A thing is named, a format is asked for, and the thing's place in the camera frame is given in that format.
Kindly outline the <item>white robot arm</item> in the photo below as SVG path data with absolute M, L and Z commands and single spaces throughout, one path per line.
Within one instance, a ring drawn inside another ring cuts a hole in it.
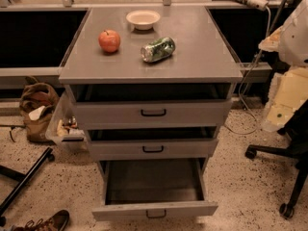
M 293 66 L 308 66 L 308 0 L 302 0 L 284 24 L 258 47 L 267 52 L 277 52 L 279 59 Z

